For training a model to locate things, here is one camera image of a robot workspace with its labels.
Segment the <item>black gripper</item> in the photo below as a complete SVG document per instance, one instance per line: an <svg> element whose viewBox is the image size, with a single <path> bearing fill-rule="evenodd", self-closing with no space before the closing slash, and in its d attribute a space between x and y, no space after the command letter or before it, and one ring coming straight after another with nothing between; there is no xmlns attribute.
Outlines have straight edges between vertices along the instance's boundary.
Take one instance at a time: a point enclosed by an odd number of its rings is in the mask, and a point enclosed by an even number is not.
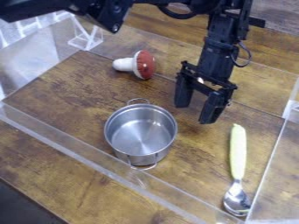
<svg viewBox="0 0 299 224"><path fill-rule="evenodd" d="M181 62L181 70L176 76L173 104L176 108L187 108L193 91L208 96L200 112L200 124L217 121L224 108L229 104L231 95L237 88L229 82L233 59L239 49L221 41L204 39L197 65Z"/></svg>

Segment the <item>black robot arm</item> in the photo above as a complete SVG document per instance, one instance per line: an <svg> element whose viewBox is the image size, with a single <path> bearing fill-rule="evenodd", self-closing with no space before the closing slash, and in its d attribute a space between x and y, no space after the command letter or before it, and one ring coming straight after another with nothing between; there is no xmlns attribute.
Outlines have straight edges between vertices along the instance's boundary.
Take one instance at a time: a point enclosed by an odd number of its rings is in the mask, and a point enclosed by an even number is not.
<svg viewBox="0 0 299 224"><path fill-rule="evenodd" d="M176 76L173 104L189 106L192 93L208 96L200 112L201 124L215 123L229 104L233 90L232 69L239 65L241 41L251 25L252 0L0 0L0 19L12 23L55 11L84 17L107 31L116 33L135 4L151 4L171 18L209 16L208 34L199 63L181 63Z"/></svg>

